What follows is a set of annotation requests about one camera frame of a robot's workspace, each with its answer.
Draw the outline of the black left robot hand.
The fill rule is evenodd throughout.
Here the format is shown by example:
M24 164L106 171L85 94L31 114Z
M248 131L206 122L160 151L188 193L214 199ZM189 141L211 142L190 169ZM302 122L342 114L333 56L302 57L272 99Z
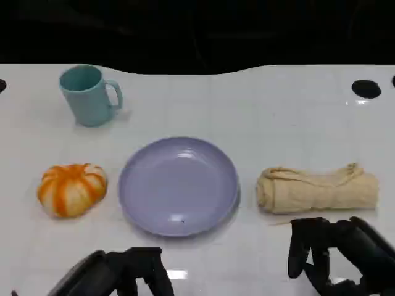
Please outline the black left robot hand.
M141 278L155 296L174 294L163 266L160 247L131 247L124 252L97 250L80 260L50 290L49 295L138 295Z

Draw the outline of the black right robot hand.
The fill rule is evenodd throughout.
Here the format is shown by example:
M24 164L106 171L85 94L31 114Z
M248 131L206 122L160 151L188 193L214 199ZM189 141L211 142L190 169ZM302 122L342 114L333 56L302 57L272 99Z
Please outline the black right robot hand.
M365 220L303 218L291 220L291 226L289 278L305 274L320 295L394 295L394 247ZM359 270L359 283L330 280L330 248Z

